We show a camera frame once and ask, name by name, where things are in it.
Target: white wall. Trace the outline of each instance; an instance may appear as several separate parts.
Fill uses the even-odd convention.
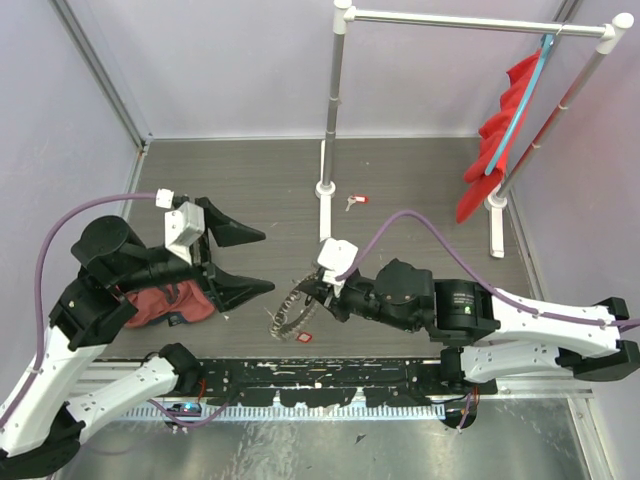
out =
[[[538,21],[550,20],[559,3],[355,1],[361,8]],[[90,5],[156,138],[323,134],[332,0]],[[338,132],[475,134],[497,110],[504,71],[537,41],[512,33],[355,24],[347,38]]]
[[[547,297],[590,304],[616,295],[640,317],[640,4],[583,2],[576,22],[617,13],[636,25],[605,59],[516,186]],[[594,42],[563,39],[543,74],[521,138],[531,140]],[[526,142],[516,148],[521,152]],[[624,335],[640,341],[640,329]],[[595,384],[599,418],[619,478],[640,472],[640,372]]]
[[[0,2],[0,403],[35,351],[40,244],[66,211],[122,193],[136,149],[49,2]],[[44,305],[73,279],[69,248],[92,212],[61,231],[45,265]]]

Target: metal pole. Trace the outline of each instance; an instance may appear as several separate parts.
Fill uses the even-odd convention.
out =
[[[327,111],[327,130],[324,137],[324,163],[322,167],[323,187],[329,187],[331,185],[331,174],[333,173],[333,154],[335,151],[338,106],[340,105],[340,77],[342,75],[344,36],[344,33],[334,33],[333,35],[331,86],[329,88],[329,109]]]
[[[611,52],[611,50],[613,50],[613,47],[616,46],[624,32],[631,28],[631,26],[633,25],[633,16],[629,13],[621,13],[613,19],[612,23],[612,28],[615,32],[613,38],[603,40],[598,44],[598,46],[596,47],[596,51],[580,71],[576,79],[573,81],[573,83],[567,90],[567,93],[565,93],[564,97],[562,97],[562,100],[560,100],[560,103],[558,103],[553,112],[551,112],[551,115],[549,115],[547,121],[544,123],[542,128],[540,128],[536,137],[527,147],[525,152],[518,160],[518,163],[516,163],[515,167],[513,167],[511,173],[496,193],[496,197],[498,197],[498,199],[506,198],[509,190],[513,188],[513,184],[522,173],[523,168],[526,167],[533,158],[534,152],[542,146],[544,141],[553,130],[553,127],[557,125],[558,121],[560,120],[560,118],[562,118],[564,113],[569,110],[571,102],[573,102],[578,93],[580,93],[582,87],[586,85],[587,81],[589,80],[589,78],[591,78],[593,72],[596,71],[602,60],[604,60],[604,58]]]
[[[525,22],[519,20],[499,20],[493,18],[452,17],[448,15],[426,15],[414,13],[378,12],[351,8],[345,17],[347,21],[405,23],[409,25],[430,25],[434,27],[473,28],[476,30],[498,30],[502,32],[553,33],[578,37],[602,38],[609,33],[606,25],[565,25],[562,23]]]

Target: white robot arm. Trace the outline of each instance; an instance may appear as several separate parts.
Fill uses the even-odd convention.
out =
[[[622,299],[589,307],[540,302],[499,289],[491,293],[467,280],[434,280],[429,270],[397,259],[375,280],[358,270],[340,279],[357,252],[347,241],[327,239],[316,262],[318,275],[297,288],[341,322],[355,314],[407,332],[425,328],[431,341],[451,347],[442,351],[443,380],[485,383],[505,375],[567,368],[578,379],[613,381],[640,367],[638,345],[622,340],[611,325],[629,318]]]
[[[115,216],[91,222],[73,245],[82,267],[49,315],[42,364],[34,371],[34,357],[0,406],[0,480],[49,475],[127,410],[159,395],[186,395],[197,388],[200,362],[176,343],[124,378],[69,397],[88,365],[137,313],[126,293],[194,281],[224,312],[275,288],[271,282],[229,275],[211,258],[209,233],[218,246],[227,247],[263,240],[262,232],[227,217],[206,197],[192,203],[160,191],[157,203],[174,208],[165,216],[163,246],[145,247]]]

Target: wire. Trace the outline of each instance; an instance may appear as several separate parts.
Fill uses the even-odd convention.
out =
[[[155,400],[148,400],[148,402],[151,405],[153,405],[154,407],[156,407],[158,410],[160,410],[162,413],[164,413],[167,417],[169,417],[172,422],[180,425],[181,427],[186,427],[186,428],[198,428],[198,427],[205,426],[207,423],[209,423],[212,420],[215,420],[216,418],[218,418],[220,416],[220,414],[222,412],[224,412],[226,410],[226,408],[229,406],[229,402],[227,401],[227,402],[223,403],[215,412],[213,412],[211,415],[209,415],[204,420],[200,420],[199,422],[184,422],[184,421],[180,420],[179,418],[175,417],[169,410],[164,408],[162,405],[160,405]]]
[[[502,156],[505,149],[507,148],[507,145],[509,144],[511,137],[513,136],[513,132],[515,131],[516,127],[518,126],[518,123],[520,122],[520,117],[522,117],[524,111],[527,109],[529,100],[531,100],[531,95],[533,95],[533,90],[536,88],[536,84],[540,79],[542,68],[544,67],[544,64],[547,61],[549,52],[551,51],[553,38],[554,38],[554,35],[551,35],[551,34],[547,34],[544,36],[544,40],[542,43],[542,52],[538,57],[538,62],[536,63],[536,67],[533,70],[533,74],[531,75],[529,84],[527,85],[527,88],[524,91],[524,95],[520,99],[520,104],[518,105],[518,109],[516,110],[515,115],[511,119],[511,122],[509,123],[509,127],[507,128],[507,131],[502,137],[502,140],[500,140],[498,149],[495,151],[495,153],[493,154],[493,157],[491,157],[491,161],[487,165],[487,168],[485,168],[484,170],[485,175],[490,175],[493,169],[495,168],[496,164],[498,163],[498,160],[500,160],[500,157]]]
[[[471,409],[471,393],[467,395],[467,404],[462,411],[462,418],[460,419],[460,423],[458,424],[458,431],[462,430],[465,422],[467,421],[467,417],[469,416],[469,410]]]
[[[67,212],[60,220],[58,220],[47,236],[42,242],[42,247],[40,248],[40,253],[38,254],[38,259],[36,261],[36,275],[34,282],[34,294],[35,294],[35,317],[36,317],[36,356],[33,362],[33,367],[31,373],[27,376],[27,379],[22,384],[22,387],[18,391],[17,395],[13,398],[13,400],[7,405],[6,410],[0,417],[0,429],[4,427],[9,418],[15,412],[22,399],[27,395],[29,389],[35,382],[36,377],[42,368],[42,363],[44,362],[44,353],[45,353],[45,326],[44,326],[44,311],[42,308],[42,275],[44,271],[44,260],[47,256],[47,252],[49,251],[49,247],[51,246],[51,242],[53,241],[53,237],[56,236],[58,230],[62,228],[62,226],[71,220],[73,217],[78,215],[89,208],[96,207],[98,205],[103,205],[105,203],[113,203],[113,202],[121,202],[125,200],[155,200],[155,193],[125,193],[122,195],[112,195],[109,197],[97,198],[95,200],[91,200],[90,202],[83,203],[82,205],[74,208],[73,210]]]
[[[603,319],[600,320],[587,320],[585,318],[573,317],[570,315],[562,315],[559,313],[551,313],[551,312],[540,312],[537,308],[529,307],[524,305],[511,297],[505,295],[500,290],[491,286],[487,281],[485,281],[480,275],[478,275],[460,256],[460,254],[451,246],[451,244],[444,238],[444,236],[438,231],[438,229],[433,226],[433,224],[429,221],[427,217],[419,214],[413,210],[401,210],[399,212],[391,215],[386,222],[382,224],[380,229],[373,236],[369,244],[362,250],[362,253],[358,255],[358,257],[353,262],[353,265],[349,267],[342,275],[336,277],[336,280],[344,280],[353,272],[356,271],[358,266],[362,263],[362,261],[366,258],[369,253],[373,250],[373,247],[376,246],[382,235],[389,229],[391,224],[402,217],[412,217],[422,223],[429,231],[433,234],[434,237],[440,242],[440,244],[444,247],[444,249],[453,257],[453,259],[458,262],[458,265],[462,267],[462,269],[469,274],[471,278],[473,278],[476,282],[482,286],[486,291],[488,291],[491,295],[506,303],[507,305],[516,308],[519,311],[529,313],[534,317],[543,317],[549,318],[552,320],[561,320],[563,322],[569,323],[577,323],[580,325],[593,325],[598,327],[627,327],[624,328],[623,331],[629,330],[630,328],[640,326],[640,318],[634,318],[631,320],[614,320],[611,322],[606,322]]]

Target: red cloth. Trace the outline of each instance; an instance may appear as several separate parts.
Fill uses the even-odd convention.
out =
[[[171,317],[184,319],[187,323],[201,322],[215,312],[213,304],[193,280],[175,286],[168,285],[163,289],[148,288],[141,292],[128,293],[127,298],[138,309],[135,317],[125,325],[129,328],[160,323]]]
[[[482,137],[480,141],[480,152],[478,154],[478,160],[471,165],[463,177],[465,182],[471,184],[471,187],[469,187],[467,193],[464,194],[458,203],[458,211],[456,213],[456,221],[458,223],[462,223],[468,219],[493,189],[500,185],[500,182],[504,178],[507,171],[509,151],[527,116],[528,106],[520,116],[513,135],[511,135],[509,143],[506,145],[491,174],[487,176],[484,174],[484,171],[507,132],[511,119],[516,114],[516,110],[518,110],[520,100],[522,100],[524,96],[524,92],[527,89],[527,85],[529,85],[533,71],[538,63],[540,52],[541,50],[538,50],[507,72],[511,86],[500,97],[500,112],[487,120],[487,123],[478,130],[478,133]]]

